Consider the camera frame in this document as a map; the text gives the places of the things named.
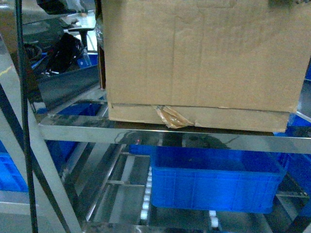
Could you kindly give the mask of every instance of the metal rail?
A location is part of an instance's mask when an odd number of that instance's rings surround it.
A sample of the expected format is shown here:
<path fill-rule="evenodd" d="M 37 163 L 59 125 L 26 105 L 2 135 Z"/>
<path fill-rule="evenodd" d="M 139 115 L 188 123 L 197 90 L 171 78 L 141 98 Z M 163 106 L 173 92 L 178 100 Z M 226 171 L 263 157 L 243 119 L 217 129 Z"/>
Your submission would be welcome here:
<path fill-rule="evenodd" d="M 46 140 L 119 143 L 284 153 L 310 153 L 311 138 L 276 137 L 255 132 L 185 128 L 170 130 L 162 125 L 114 122 L 96 116 L 48 115 L 39 124 Z"/>

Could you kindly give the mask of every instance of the metal support leg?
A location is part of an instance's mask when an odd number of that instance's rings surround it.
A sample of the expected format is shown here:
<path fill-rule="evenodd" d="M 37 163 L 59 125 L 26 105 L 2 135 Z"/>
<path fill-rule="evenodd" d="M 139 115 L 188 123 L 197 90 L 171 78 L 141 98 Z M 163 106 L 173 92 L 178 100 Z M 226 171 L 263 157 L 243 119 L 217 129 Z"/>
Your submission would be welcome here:
<path fill-rule="evenodd" d="M 13 66 L 12 59 L 4 45 L 0 40 L 0 84 L 15 112 L 15 115 L 21 123 L 21 100 L 20 100 L 20 87 L 19 78 Z M 68 199 L 63 184 L 58 176 L 58 172 L 54 166 L 48 147 L 43 140 L 38 128 L 34 113 L 29 106 L 29 128 L 31 147 L 35 157 L 40 165 L 43 175 L 51 188 L 55 200 L 60 208 L 62 215 L 72 233 L 81 233 L 81 227 L 75 215 L 73 207 Z"/>
<path fill-rule="evenodd" d="M 15 165 L 19 169 L 24 180 L 27 180 L 26 176 L 26 165 L 25 165 L 25 157 L 22 148 L 20 147 L 17 138 L 15 137 L 14 133 L 12 132 L 11 126 L 7 119 L 4 116 L 2 109 L 0 108 L 0 140 L 4 144 L 5 148 L 11 155 Z M 45 215 L 51 226 L 53 227 L 55 233 L 65 233 L 65 230 L 60 223 L 57 215 L 55 214 L 53 207 L 51 206 L 49 199 L 45 195 L 41 185 L 36 176 L 34 176 L 34 183 L 35 183 L 35 194 L 38 203 L 38 215 Z M 23 208 L 25 210 L 24 213 L 30 214 L 29 212 L 29 203 L 23 204 Z"/>

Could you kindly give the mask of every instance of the metal shelf rack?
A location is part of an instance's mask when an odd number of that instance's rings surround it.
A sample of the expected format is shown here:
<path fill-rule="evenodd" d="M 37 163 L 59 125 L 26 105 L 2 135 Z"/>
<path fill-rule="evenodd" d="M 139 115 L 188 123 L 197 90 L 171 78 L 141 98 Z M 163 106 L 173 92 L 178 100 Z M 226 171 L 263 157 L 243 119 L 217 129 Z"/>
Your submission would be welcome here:
<path fill-rule="evenodd" d="M 19 78 L 0 37 L 0 140 L 26 179 L 22 152 Z M 79 72 L 72 75 L 79 78 Z M 311 119 L 310 81 L 305 80 L 298 115 Z M 303 232 L 311 223 L 309 216 L 299 214 L 295 206 L 309 204 L 309 197 L 294 181 L 290 189 L 280 190 L 275 210 L 270 215 L 225 213 L 220 216 L 222 227 L 212 229 L 206 212 L 163 210 L 144 205 L 148 191 L 149 157 L 127 152 L 129 144 L 175 146 L 227 150 L 254 150 L 286 153 L 310 153 L 310 137 L 275 137 L 272 133 L 185 128 L 169 130 L 161 125 L 114 122 L 107 118 L 105 91 L 90 84 L 68 101 L 52 101 L 47 114 L 38 114 L 44 101 L 40 90 L 29 93 L 29 124 L 31 146 L 35 158 L 35 191 L 39 214 L 49 219 L 54 232 L 60 233 L 153 233 L 153 232 Z M 79 102 L 98 103 L 97 116 L 61 116 L 62 109 Z M 310 128 L 305 128 L 305 135 Z M 80 142 L 59 174 L 53 164 L 45 140 Z M 24 201 L 2 198 L 0 211 L 23 210 Z M 142 218 L 142 210 L 147 218 Z M 228 226 L 233 219 L 245 219 L 251 225 Z"/>

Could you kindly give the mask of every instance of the white roller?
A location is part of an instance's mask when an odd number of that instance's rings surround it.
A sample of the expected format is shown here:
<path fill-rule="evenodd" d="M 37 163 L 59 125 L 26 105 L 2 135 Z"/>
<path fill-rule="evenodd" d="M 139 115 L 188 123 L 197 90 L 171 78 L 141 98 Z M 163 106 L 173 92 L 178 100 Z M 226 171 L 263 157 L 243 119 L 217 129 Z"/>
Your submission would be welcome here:
<path fill-rule="evenodd" d="M 209 216 L 210 217 L 216 217 L 216 211 L 215 210 L 210 210 L 209 211 Z"/>
<path fill-rule="evenodd" d="M 142 208 L 144 210 L 148 210 L 149 209 L 149 202 L 148 201 L 144 201 L 144 203 L 142 204 Z"/>
<path fill-rule="evenodd" d="M 145 194 L 144 201 L 150 201 L 150 195 Z"/>
<path fill-rule="evenodd" d="M 210 217 L 210 222 L 212 228 L 217 228 L 218 227 L 218 218 L 217 217 Z"/>
<path fill-rule="evenodd" d="M 142 210 L 140 212 L 140 219 L 147 220 L 147 217 L 148 217 L 148 210 Z"/>
<path fill-rule="evenodd" d="M 151 188 L 146 188 L 145 194 L 150 195 L 151 194 Z"/>
<path fill-rule="evenodd" d="M 152 183 L 151 183 L 151 182 L 147 182 L 147 183 L 146 183 L 146 187 L 147 187 L 147 188 L 151 188 L 151 186 L 152 186 Z"/>

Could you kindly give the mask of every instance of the metal shelf frame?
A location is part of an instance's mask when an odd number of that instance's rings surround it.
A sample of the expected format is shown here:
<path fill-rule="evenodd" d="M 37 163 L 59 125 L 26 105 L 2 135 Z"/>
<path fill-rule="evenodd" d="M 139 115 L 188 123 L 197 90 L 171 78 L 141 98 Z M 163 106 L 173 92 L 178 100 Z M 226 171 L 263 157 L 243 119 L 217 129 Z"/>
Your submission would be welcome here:
<path fill-rule="evenodd" d="M 21 108 L 19 78 L 14 68 L 10 54 L 0 36 L 0 140 L 12 156 L 15 164 L 26 180 L 26 170 L 22 143 L 18 138 L 21 132 Z M 308 107 L 311 106 L 309 91 L 304 88 L 299 103 L 298 114 L 310 120 Z M 128 184 L 122 179 L 114 180 L 112 176 L 117 166 L 124 169 L 122 155 L 123 148 L 128 144 L 152 146 L 176 146 L 192 148 L 211 148 L 227 150 L 254 150 L 267 152 L 310 153 L 310 137 L 275 137 L 271 133 L 243 132 L 217 129 L 184 128 L 170 130 L 162 125 L 149 125 L 139 123 L 114 122 L 107 118 L 107 103 L 104 100 L 105 91 L 99 87 L 90 86 L 84 93 L 77 93 L 67 102 L 56 106 L 49 105 L 48 113 L 37 114 L 38 103 L 42 106 L 44 101 L 39 90 L 29 93 L 29 124 L 31 146 L 35 158 L 35 191 L 40 215 L 48 217 L 55 232 L 180 232 L 165 227 L 149 227 L 142 225 L 121 225 L 110 223 L 88 222 L 96 205 L 106 190 L 107 185 L 139 186 L 144 184 Z M 102 105 L 98 116 L 61 116 L 57 113 L 62 109 L 79 102 L 98 103 Z M 83 142 L 75 150 L 76 156 L 69 160 L 62 174 L 54 166 L 45 140 L 64 140 Z M 87 157 L 94 151 L 98 143 L 112 144 L 98 163 L 96 178 L 98 181 L 89 181 L 77 194 L 74 186 L 77 176 L 87 163 Z M 21 211 L 28 214 L 26 198 L 20 194 L 19 200 L 6 200 L 0 202 L 0 211 L 7 213 Z M 81 205 L 77 199 L 88 200 Z M 298 215 L 286 231 L 302 232 L 310 224 L 311 218 Z"/>

